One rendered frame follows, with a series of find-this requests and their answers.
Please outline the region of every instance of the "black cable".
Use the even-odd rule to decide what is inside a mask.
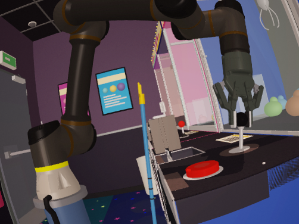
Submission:
[[[45,206],[45,210],[52,216],[52,220],[55,224],[60,224],[60,221],[58,219],[58,216],[56,214],[56,212],[51,208],[49,201],[52,200],[52,196],[47,195],[44,199],[43,199],[43,204]]]

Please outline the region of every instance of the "purple circle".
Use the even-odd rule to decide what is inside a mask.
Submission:
[[[119,91],[124,90],[124,89],[125,89],[125,85],[124,85],[124,83],[120,82],[120,83],[117,85],[117,89],[118,89]]]

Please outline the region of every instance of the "robotic arm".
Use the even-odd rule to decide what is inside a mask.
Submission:
[[[66,112],[60,123],[56,120],[28,131],[39,200],[49,195],[58,200],[80,190],[67,158],[95,145],[96,130],[87,115],[89,89],[95,48],[108,33],[110,20],[169,21],[178,40],[218,36],[224,79],[213,88],[220,106],[229,111],[229,124],[235,125],[238,97],[248,112],[259,107],[263,87],[253,81],[245,18],[238,1],[222,0],[214,10],[201,11],[196,0],[61,0],[54,21],[70,34],[72,45]]]

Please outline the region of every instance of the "white bin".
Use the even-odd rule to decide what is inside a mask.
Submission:
[[[147,195],[150,195],[150,191],[148,189],[148,172],[147,172],[147,163],[145,161],[145,155],[137,158],[136,160],[138,163],[142,181],[144,183],[145,192],[147,193]],[[155,177],[154,177],[154,172],[152,171],[152,164],[151,164],[151,177],[152,177],[152,188],[154,190],[154,195],[157,195],[158,190],[155,184]]]

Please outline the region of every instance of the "blue wall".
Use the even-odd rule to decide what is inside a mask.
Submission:
[[[197,1],[203,11],[213,10],[217,1]],[[260,12],[254,0],[238,0],[242,5],[250,45],[250,55],[253,63],[253,75],[262,74],[268,98],[282,95],[285,90],[278,64],[270,43],[267,31],[260,24]],[[219,37],[201,39],[204,52],[207,55],[208,66],[214,83],[223,79],[222,55],[220,53]],[[228,123],[228,111],[221,108],[223,124]]]

